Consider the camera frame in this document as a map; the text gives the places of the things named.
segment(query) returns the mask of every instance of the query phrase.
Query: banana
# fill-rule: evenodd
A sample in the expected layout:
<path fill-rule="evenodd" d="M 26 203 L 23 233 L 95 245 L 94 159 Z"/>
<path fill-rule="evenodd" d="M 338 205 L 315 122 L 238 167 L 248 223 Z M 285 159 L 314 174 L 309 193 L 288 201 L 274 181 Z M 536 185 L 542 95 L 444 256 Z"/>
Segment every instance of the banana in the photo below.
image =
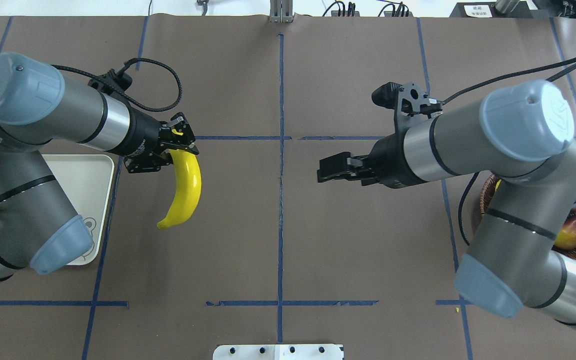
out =
<path fill-rule="evenodd" d="M 188 151 L 170 150 L 174 165 L 176 190 L 166 217 L 157 223 L 157 228 L 166 230 L 185 223 L 195 212 L 202 193 L 202 174 L 197 157 Z"/>

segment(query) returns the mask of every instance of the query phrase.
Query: metal bracket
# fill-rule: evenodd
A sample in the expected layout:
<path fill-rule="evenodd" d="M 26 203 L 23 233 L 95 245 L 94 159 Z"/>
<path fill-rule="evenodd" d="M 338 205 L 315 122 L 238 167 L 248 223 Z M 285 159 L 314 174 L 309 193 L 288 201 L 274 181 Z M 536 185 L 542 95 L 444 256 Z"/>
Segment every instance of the metal bracket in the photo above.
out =
<path fill-rule="evenodd" d="M 293 0 L 270 0 L 270 22 L 292 23 Z"/>
<path fill-rule="evenodd" d="M 340 344 L 222 345 L 212 360 L 343 360 Z"/>

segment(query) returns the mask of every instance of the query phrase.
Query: white tray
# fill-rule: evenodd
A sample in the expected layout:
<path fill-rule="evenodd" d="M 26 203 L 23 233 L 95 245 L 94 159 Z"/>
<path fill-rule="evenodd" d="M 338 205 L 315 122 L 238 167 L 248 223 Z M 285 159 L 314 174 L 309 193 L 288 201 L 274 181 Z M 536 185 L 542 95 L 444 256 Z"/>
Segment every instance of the white tray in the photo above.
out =
<path fill-rule="evenodd" d="M 115 163 L 107 155 L 43 155 L 63 191 L 90 229 L 93 246 L 68 265 L 86 265 L 99 253 Z"/>

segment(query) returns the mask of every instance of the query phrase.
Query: metal cylinder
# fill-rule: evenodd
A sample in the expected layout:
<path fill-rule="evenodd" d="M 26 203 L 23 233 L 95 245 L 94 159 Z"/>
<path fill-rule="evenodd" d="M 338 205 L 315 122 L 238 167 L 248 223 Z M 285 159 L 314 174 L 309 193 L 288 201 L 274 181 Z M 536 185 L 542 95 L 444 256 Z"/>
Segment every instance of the metal cylinder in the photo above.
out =
<path fill-rule="evenodd" d="M 508 14 L 512 12 L 519 4 L 519 0 L 496 0 L 494 8 L 501 14 Z"/>

